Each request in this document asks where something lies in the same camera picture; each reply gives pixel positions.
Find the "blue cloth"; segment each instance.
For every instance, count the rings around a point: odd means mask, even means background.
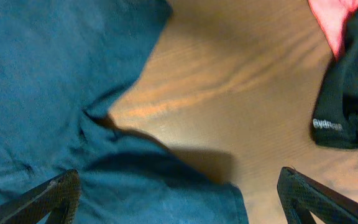
[[[0,0],[0,205],[76,169],[75,223],[247,223],[234,186],[94,122],[170,13],[159,0]]]

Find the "pink garment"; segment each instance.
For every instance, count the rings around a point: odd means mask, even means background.
[[[309,0],[309,5],[337,60],[344,53],[347,18],[357,10],[358,0]]]

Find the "wooden table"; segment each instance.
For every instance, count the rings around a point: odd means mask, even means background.
[[[250,223],[286,223],[293,166],[358,202],[358,151],[318,147],[310,121],[331,51],[306,0],[171,0],[139,82],[112,108],[213,180],[241,189]]]

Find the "logo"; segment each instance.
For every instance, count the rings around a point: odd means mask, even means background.
[[[330,121],[326,121],[326,120],[318,120],[318,119],[313,119],[313,126],[316,129],[333,129],[335,131],[342,131],[342,125],[341,124],[334,124]]]

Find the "teal fabric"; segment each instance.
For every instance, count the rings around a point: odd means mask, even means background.
[[[0,205],[76,169],[75,223],[247,223],[236,187],[95,123],[170,13],[160,0],[0,0]]]
[[[346,54],[326,74],[312,127],[316,144],[358,148],[358,10],[347,23]]]

